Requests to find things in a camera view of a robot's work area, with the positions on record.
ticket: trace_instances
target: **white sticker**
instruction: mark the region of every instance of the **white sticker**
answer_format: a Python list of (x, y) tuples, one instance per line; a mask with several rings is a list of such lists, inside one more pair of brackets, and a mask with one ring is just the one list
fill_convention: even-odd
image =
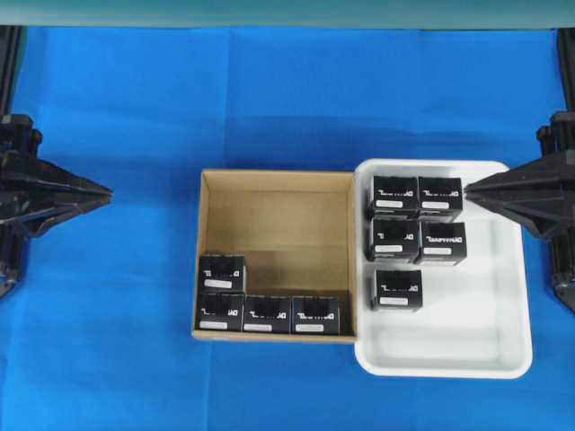
[(449, 202), (421, 202), (422, 208), (449, 209)]
[[(387, 285), (381, 285), (381, 287), (386, 291), (386, 292), (393, 292), (394, 289), (388, 289)], [(411, 285), (410, 288), (407, 290), (408, 292), (418, 292), (420, 290), (420, 287), (417, 285)]]
[(222, 289), (231, 289), (232, 288), (232, 282), (231, 281), (225, 281), (225, 280), (204, 280), (204, 286), (205, 287), (220, 287)]
[(403, 251), (402, 245), (377, 245), (376, 253), (395, 253)]
[(407, 305), (407, 298), (379, 298), (379, 303), (381, 305)]
[(200, 321), (199, 328), (201, 330), (227, 330), (226, 321)]
[(377, 200), (376, 207), (403, 208), (401, 200)]
[(423, 254), (440, 254), (442, 256), (448, 256), (451, 254), (451, 249), (449, 247), (423, 247)]
[(323, 332), (323, 325), (298, 324), (296, 332)]
[(255, 330), (257, 332), (271, 332), (271, 325), (262, 325), (259, 323), (245, 323), (243, 330)]

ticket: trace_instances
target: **brown cardboard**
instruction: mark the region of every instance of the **brown cardboard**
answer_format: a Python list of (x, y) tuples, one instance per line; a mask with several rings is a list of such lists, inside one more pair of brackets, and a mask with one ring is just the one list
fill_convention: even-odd
[(340, 336), (199, 330), (197, 339), (341, 342), (355, 340), (353, 174), (206, 170), (199, 200), (198, 256), (243, 254), (246, 294), (336, 295)]

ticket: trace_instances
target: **blue tablecloth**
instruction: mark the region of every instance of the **blue tablecloth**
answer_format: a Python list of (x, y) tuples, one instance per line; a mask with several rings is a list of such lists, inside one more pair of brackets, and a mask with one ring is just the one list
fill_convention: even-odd
[(352, 346), (190, 337), (199, 173), (539, 156), (551, 31), (30, 29), (14, 111), (115, 190), (34, 241), (0, 303), (2, 430), (575, 429), (575, 317), (524, 235), (534, 363), (515, 381), (376, 378)]

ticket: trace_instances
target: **white plastic tray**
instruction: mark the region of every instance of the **white plastic tray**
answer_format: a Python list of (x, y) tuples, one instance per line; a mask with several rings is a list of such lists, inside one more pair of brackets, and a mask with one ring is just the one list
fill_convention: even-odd
[[(364, 210), (374, 175), (459, 177), (470, 182), (504, 172), (497, 162), (388, 160), (355, 171), (358, 262), (356, 357), (377, 375), (512, 379), (532, 361), (521, 229), (464, 200), (467, 259), (455, 267), (419, 267), (366, 260)], [(373, 312), (368, 286), (374, 269), (421, 269), (423, 307)]]

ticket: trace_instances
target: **black box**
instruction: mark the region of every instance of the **black box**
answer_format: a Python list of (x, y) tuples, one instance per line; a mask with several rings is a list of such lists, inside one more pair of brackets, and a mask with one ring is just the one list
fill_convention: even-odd
[(243, 295), (198, 296), (198, 325), (201, 330), (242, 330), (242, 319)]
[(245, 292), (246, 278), (244, 256), (208, 254), (199, 258), (200, 294), (242, 294)]
[(421, 271), (375, 271), (371, 291), (373, 310), (415, 311), (422, 305)]
[(421, 222), (419, 265), (456, 265), (467, 257), (465, 223)]
[(375, 217), (369, 226), (367, 258), (413, 262), (420, 252), (420, 223)]
[(333, 296), (294, 296), (293, 334), (340, 335), (340, 300)]
[(453, 222), (463, 210), (461, 179), (419, 178), (420, 220)]
[(288, 334), (291, 329), (289, 296), (247, 295), (243, 301), (243, 330)]
[(415, 218), (418, 212), (417, 178), (374, 177), (368, 202), (369, 216)]

